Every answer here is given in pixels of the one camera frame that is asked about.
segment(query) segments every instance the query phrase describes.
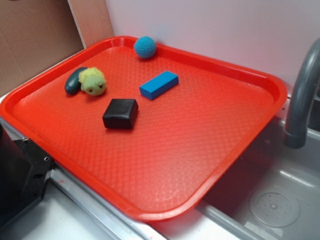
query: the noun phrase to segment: red plastic tray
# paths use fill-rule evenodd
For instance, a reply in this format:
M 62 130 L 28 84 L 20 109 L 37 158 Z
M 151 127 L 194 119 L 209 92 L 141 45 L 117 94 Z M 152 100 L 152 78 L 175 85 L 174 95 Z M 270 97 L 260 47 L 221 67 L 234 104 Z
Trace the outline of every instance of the red plastic tray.
M 0 115 L 121 211 L 159 221 L 197 204 L 282 107 L 287 90 L 272 75 L 161 44 L 143 60 L 136 40 L 114 37 L 81 51 L 11 92 Z M 103 71 L 104 95 L 65 93 L 80 66 Z M 143 97 L 139 86 L 164 71 L 179 84 Z M 112 98 L 137 100 L 133 129 L 104 127 Z

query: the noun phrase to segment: black cube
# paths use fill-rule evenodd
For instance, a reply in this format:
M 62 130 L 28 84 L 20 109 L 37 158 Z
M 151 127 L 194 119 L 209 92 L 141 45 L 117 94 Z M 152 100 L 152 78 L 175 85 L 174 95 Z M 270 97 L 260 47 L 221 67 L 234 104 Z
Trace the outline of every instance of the black cube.
M 104 126 L 108 129 L 132 129 L 138 108 L 135 99 L 112 99 L 102 117 Z

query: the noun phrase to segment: white wall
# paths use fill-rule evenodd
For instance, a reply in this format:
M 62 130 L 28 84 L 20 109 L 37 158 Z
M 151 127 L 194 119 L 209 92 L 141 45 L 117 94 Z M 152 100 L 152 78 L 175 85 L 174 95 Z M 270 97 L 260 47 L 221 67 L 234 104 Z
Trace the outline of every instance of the white wall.
M 178 49 L 260 70 L 292 91 L 320 37 L 320 0 L 105 0 L 115 36 L 148 35 Z

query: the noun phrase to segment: drain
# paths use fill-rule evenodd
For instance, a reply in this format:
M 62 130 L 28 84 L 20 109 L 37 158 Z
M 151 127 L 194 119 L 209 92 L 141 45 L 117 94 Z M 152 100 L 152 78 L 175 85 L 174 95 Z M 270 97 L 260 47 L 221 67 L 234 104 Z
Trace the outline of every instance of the drain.
M 266 187 L 256 191 L 250 199 L 250 210 L 262 224 L 282 228 L 299 217 L 297 199 L 279 187 Z

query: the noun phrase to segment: metal edge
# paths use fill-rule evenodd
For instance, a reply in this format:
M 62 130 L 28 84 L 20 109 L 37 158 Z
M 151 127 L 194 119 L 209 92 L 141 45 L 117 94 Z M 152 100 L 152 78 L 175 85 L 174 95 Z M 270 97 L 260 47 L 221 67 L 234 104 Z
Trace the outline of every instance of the metal edge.
M 125 216 L 58 165 L 51 171 L 50 180 L 114 239 L 166 240 L 149 225 Z
M 5 131 L 8 133 L 9 137 L 12 140 L 20 140 L 25 137 L 21 132 L 17 131 L 13 126 L 11 126 L 1 116 L 0 116 L 0 123 L 3 125 L 3 127 L 5 128 Z

